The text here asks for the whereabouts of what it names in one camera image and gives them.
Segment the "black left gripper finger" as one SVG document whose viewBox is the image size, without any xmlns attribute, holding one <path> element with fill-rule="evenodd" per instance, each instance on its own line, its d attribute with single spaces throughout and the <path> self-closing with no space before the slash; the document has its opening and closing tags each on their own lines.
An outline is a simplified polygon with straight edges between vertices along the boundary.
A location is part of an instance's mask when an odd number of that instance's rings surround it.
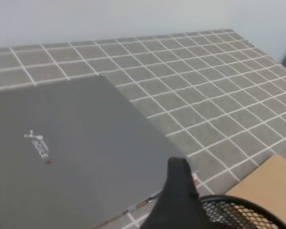
<svg viewBox="0 0 286 229">
<path fill-rule="evenodd" d="M 142 229 L 211 229 L 186 159 L 168 160 L 163 190 Z"/>
</svg>

